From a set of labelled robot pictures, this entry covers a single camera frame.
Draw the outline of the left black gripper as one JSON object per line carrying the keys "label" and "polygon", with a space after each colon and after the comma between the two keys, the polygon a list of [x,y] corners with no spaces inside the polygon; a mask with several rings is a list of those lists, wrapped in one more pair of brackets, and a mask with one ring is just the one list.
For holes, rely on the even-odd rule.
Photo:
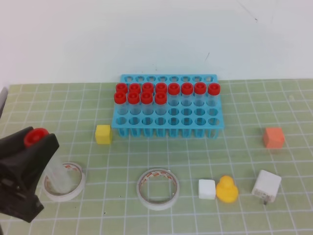
{"label": "left black gripper", "polygon": [[55,134],[49,134],[26,148],[24,137],[31,130],[30,126],[0,140],[0,212],[28,223],[44,209],[35,194],[51,158],[51,150],[44,157],[44,149],[49,143],[57,146]]}

